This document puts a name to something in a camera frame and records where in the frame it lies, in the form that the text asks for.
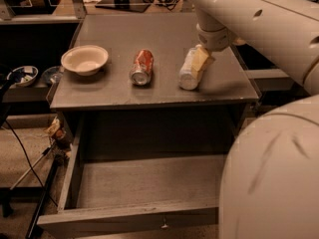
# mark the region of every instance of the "small white bowl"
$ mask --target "small white bowl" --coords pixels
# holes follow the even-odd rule
[[[62,66],[80,76],[97,73],[108,60],[109,53],[100,46],[85,45],[73,48],[61,58]]]
[[[14,69],[8,76],[7,80],[14,80],[15,86],[27,87],[32,85],[37,78],[39,70],[33,66],[23,66]]]

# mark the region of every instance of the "drawer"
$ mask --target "drawer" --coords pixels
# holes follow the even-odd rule
[[[58,213],[38,225],[56,238],[217,223],[232,132],[222,106],[83,113]]]

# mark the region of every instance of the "red soda can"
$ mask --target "red soda can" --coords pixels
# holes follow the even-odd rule
[[[135,85],[146,85],[151,81],[153,71],[153,54],[149,50],[140,50],[134,58],[130,70],[130,79]]]

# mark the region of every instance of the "floor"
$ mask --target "floor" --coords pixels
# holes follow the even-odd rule
[[[44,129],[47,128],[55,115],[42,116],[24,116],[24,117],[8,117],[8,122],[15,129],[15,132],[20,137],[25,146],[26,152],[30,158],[30,162],[34,163],[40,156],[42,151],[50,145],[50,141]],[[19,177],[29,168],[27,159],[24,155],[22,147],[17,138],[9,129],[6,123],[0,129],[0,187],[11,187]],[[54,156],[49,153],[42,158],[35,166],[35,171],[40,179],[45,181],[49,169],[51,167]],[[59,200],[61,187],[64,179],[64,174],[67,167],[67,161],[61,162],[55,176],[55,180],[50,190],[51,197]],[[28,175],[18,185],[19,187],[37,187],[38,180],[29,172]],[[13,214],[4,218],[2,210],[0,210],[0,233],[6,235],[10,239],[26,238],[26,233],[29,228],[30,220],[37,206],[36,202],[23,203],[11,201],[11,207],[14,209]],[[46,214],[56,212],[55,205],[48,200],[45,204]],[[54,239],[50,234],[44,231],[37,238]],[[166,231],[150,231],[131,234],[118,234],[109,236],[93,237],[96,239],[217,239],[218,226],[200,226],[184,229],[168,229]]]

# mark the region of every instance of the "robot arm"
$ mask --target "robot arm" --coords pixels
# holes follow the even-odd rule
[[[264,115],[236,139],[222,175],[219,238],[319,238],[319,5],[188,1],[202,46],[222,50],[238,36],[313,95]]]
[[[319,94],[319,5],[306,0],[188,0],[201,45],[218,51],[235,36],[310,95]]]

